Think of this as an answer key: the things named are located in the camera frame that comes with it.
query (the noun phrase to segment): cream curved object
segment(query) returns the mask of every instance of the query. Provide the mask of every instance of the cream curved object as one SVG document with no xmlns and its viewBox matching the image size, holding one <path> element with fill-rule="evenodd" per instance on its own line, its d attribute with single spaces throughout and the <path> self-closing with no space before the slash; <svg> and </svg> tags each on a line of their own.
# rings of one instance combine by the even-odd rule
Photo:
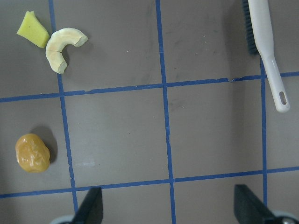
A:
<svg viewBox="0 0 299 224">
<path fill-rule="evenodd" d="M 46 47 L 46 57 L 53 71 L 63 74 L 67 63 L 62 56 L 62 50 L 68 44 L 75 47 L 82 46 L 88 37 L 80 30 L 74 28 L 63 28 L 52 34 Z"/>
</svg>

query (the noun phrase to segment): blue grid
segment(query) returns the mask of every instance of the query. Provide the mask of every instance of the blue grid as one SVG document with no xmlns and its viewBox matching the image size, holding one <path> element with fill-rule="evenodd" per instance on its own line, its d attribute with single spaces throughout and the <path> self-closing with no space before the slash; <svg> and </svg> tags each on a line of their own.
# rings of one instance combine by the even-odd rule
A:
<svg viewBox="0 0 299 224">
<path fill-rule="evenodd" d="M 55 24 L 53 0 L 49 0 L 49 9 L 50 9 L 51 27 L 52 27 L 52 31 L 54 32 L 56 30 L 56 24 Z M 245 77 L 236 78 L 233 80 L 229 80 L 227 78 L 220 78 L 220 79 L 205 79 L 205 80 L 194 80 L 194 81 L 168 83 L 166 81 L 166 72 L 165 72 L 165 63 L 164 63 L 164 48 L 163 48 L 160 0 L 156 0 L 156 13 L 157 13 L 157 32 L 158 32 L 159 54 L 160 54 L 161 76 L 162 76 L 161 84 L 124 86 L 124 87 L 116 87 L 116 88 L 95 89 L 95 90 L 91 90 L 91 91 L 84 91 L 84 90 L 64 91 L 62 77 L 60 74 L 58 74 L 57 80 L 58 80 L 59 93 L 0 98 L 0 103 L 21 101 L 21 100 L 31 100 L 31 99 L 60 98 L 61 112 L 62 112 L 63 125 L 64 125 L 64 135 L 65 135 L 65 142 L 66 142 L 66 150 L 67 150 L 67 157 L 68 157 L 68 164 L 69 164 L 69 172 L 70 172 L 70 178 L 71 178 L 71 188 L 2 194 L 2 195 L 0 195 L 0 199 L 1 198 L 11 198 L 11 197 L 36 196 L 36 195 L 71 192 L 72 196 L 73 196 L 74 211 L 76 212 L 78 210 L 78 202 L 77 202 L 77 196 L 76 196 L 77 191 L 86 191 L 86 190 L 89 190 L 91 187 L 102 187 L 103 189 L 113 189 L 113 188 L 123 188 L 123 187 L 133 187 L 133 186 L 143 186 L 143 185 L 153 185 L 153 184 L 169 184 L 170 185 L 170 199 L 171 199 L 171 218 L 172 218 L 172 223 L 175 224 L 176 223 L 175 192 L 174 192 L 174 183 L 175 182 L 200 181 L 200 180 L 220 179 L 220 178 L 248 176 L 248 175 L 263 175 L 263 200 L 264 200 L 264 203 L 267 204 L 267 174 L 299 170 L 299 167 L 267 169 L 266 96 L 265 96 L 265 79 L 267 77 L 265 74 L 262 60 L 261 60 L 261 75 L 260 76 L 259 75 L 245 76 Z M 281 76 L 282 77 L 299 76 L 299 72 L 297 71 L 297 72 L 282 73 Z M 171 146 L 170 146 L 170 140 L 169 140 L 170 124 L 169 124 L 169 113 L 168 113 L 167 88 L 175 87 L 175 86 L 186 86 L 186 85 L 231 83 L 231 82 L 239 82 L 239 81 L 246 81 L 246 80 L 261 80 L 263 169 L 255 170 L 255 171 L 247 171 L 247 172 L 174 178 L 173 171 L 172 171 Z M 67 123 L 67 115 L 66 115 L 64 98 L 67 96 L 75 96 L 75 95 L 98 94 L 98 93 L 118 92 L 118 91 L 135 91 L 135 90 L 146 90 L 146 89 L 156 89 L 156 88 L 163 90 L 164 118 L 165 118 L 169 178 L 164 179 L 164 180 L 128 182 L 128 183 L 108 184 L 108 185 L 99 185 L 99 186 L 86 186 L 86 187 L 80 187 L 80 188 L 76 187 L 74 172 L 73 172 L 73 168 L 72 168 L 70 138 L 69 138 L 69 133 L 68 133 L 68 123 Z"/>
</svg>

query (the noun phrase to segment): brush handle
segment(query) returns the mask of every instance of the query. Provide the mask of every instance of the brush handle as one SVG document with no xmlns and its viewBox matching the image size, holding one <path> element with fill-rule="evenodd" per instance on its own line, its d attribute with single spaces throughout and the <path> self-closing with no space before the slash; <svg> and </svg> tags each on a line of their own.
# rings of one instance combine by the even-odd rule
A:
<svg viewBox="0 0 299 224">
<path fill-rule="evenodd" d="M 274 57 L 268 0 L 248 0 L 248 4 L 256 48 L 265 66 L 275 107 L 278 112 L 287 112 L 290 104 Z"/>
<path fill-rule="evenodd" d="M 275 107 L 278 112 L 284 113 L 290 109 L 288 97 L 285 92 L 284 84 L 275 61 L 274 55 L 262 56 L 267 78 L 271 88 Z"/>
</svg>

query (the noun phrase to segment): black bristles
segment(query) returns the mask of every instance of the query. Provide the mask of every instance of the black bristles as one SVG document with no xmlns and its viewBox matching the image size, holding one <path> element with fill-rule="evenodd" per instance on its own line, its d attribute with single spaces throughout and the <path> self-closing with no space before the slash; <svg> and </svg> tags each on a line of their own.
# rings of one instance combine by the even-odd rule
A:
<svg viewBox="0 0 299 224">
<path fill-rule="evenodd" d="M 243 11 L 244 11 L 246 40 L 247 40 L 248 51 L 251 55 L 256 55 L 256 54 L 258 54 L 258 51 L 256 48 L 256 43 L 254 41 L 254 36 L 253 36 L 248 0 L 242 0 L 242 7 L 243 7 Z"/>
</svg>

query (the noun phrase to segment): brush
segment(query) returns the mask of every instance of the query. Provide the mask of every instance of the brush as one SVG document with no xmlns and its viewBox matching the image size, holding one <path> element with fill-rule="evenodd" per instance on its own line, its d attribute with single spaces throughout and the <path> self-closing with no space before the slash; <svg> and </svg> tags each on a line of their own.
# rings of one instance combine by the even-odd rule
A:
<svg viewBox="0 0 299 224">
<path fill-rule="evenodd" d="M 274 41 L 268 0 L 242 0 L 249 53 L 259 53 L 278 112 L 290 109 L 284 84 L 274 57 Z"/>
</svg>

